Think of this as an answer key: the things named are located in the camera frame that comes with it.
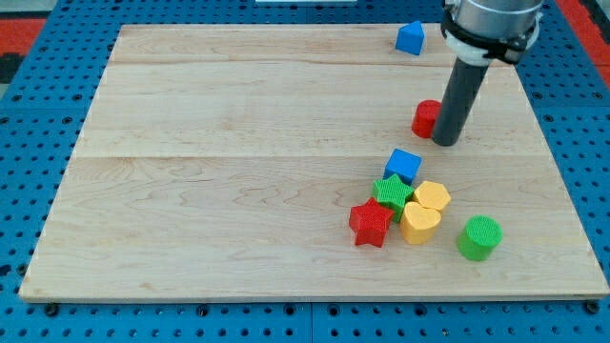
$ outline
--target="green cylinder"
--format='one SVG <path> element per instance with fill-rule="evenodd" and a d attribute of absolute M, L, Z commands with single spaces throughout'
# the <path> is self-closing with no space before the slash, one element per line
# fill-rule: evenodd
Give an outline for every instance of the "green cylinder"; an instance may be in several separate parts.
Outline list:
<path fill-rule="evenodd" d="M 498 222 L 485 215 L 476 215 L 466 222 L 457 238 L 457 249 L 472 261 L 484 261 L 502 240 Z"/>

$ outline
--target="blue block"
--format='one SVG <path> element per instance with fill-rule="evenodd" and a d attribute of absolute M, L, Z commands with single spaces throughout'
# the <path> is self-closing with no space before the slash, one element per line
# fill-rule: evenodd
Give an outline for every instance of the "blue block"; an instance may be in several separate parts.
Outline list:
<path fill-rule="evenodd" d="M 423 32 L 421 22 L 417 20 L 398 29 L 396 49 L 409 52 L 414 55 L 420 55 L 425 37 L 426 36 Z"/>
<path fill-rule="evenodd" d="M 388 163 L 385 165 L 383 178 L 386 179 L 392 176 L 392 174 L 397 174 L 402 182 L 411 185 L 416 178 L 420 165 L 421 157 L 407 151 L 394 149 L 392 156 L 390 156 Z"/>

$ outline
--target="wood grain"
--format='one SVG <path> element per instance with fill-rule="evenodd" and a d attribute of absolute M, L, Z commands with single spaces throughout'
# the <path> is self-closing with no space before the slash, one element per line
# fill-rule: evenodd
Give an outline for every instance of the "wood grain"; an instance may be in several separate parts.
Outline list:
<path fill-rule="evenodd" d="M 465 132 L 409 130 L 455 56 L 426 25 L 125 26 L 20 289 L 31 302 L 597 298 L 608 286 L 512 67 L 489 70 Z M 427 244 L 393 224 L 355 247 L 350 208 L 396 147 L 452 203 Z M 466 220 L 504 239 L 484 263 Z"/>

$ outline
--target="blue pegboard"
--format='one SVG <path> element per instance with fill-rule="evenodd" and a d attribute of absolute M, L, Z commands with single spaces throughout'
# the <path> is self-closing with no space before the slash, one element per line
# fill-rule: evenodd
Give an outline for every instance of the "blue pegboard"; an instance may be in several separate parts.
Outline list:
<path fill-rule="evenodd" d="M 547 2 L 543 13 L 540 39 L 517 71 L 608 277 L 610 93 L 557 6 Z M 0 102 L 0 342 L 606 341 L 607 300 L 55 308 L 16 295 L 122 24 L 440 17 L 438 0 L 313 8 L 257 6 L 254 0 L 60 0 Z"/>

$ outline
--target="black cylindrical rod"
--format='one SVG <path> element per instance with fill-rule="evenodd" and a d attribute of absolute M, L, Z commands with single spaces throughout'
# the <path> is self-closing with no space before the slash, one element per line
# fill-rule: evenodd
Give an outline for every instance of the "black cylindrical rod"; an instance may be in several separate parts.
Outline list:
<path fill-rule="evenodd" d="M 443 147 L 456 144 L 487 68 L 471 66 L 456 58 L 432 131 L 432 140 L 435 143 Z"/>

